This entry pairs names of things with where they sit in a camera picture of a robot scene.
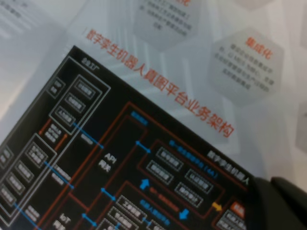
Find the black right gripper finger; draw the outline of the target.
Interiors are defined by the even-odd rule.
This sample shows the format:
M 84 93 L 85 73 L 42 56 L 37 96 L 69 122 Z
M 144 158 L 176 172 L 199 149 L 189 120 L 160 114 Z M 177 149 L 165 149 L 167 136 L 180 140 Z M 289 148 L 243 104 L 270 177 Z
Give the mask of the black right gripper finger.
M 255 177 L 245 203 L 248 230 L 305 230 L 307 193 L 282 177 Z

